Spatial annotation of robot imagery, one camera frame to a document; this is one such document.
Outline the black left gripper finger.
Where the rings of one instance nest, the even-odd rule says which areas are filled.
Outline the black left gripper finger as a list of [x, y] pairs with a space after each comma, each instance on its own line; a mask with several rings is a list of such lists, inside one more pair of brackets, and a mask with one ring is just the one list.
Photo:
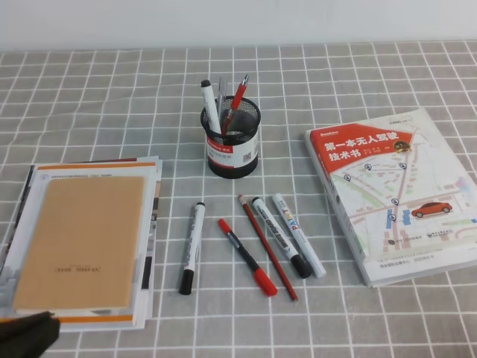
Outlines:
[[60, 320], [50, 312], [1, 323], [1, 357], [41, 357], [58, 339]]

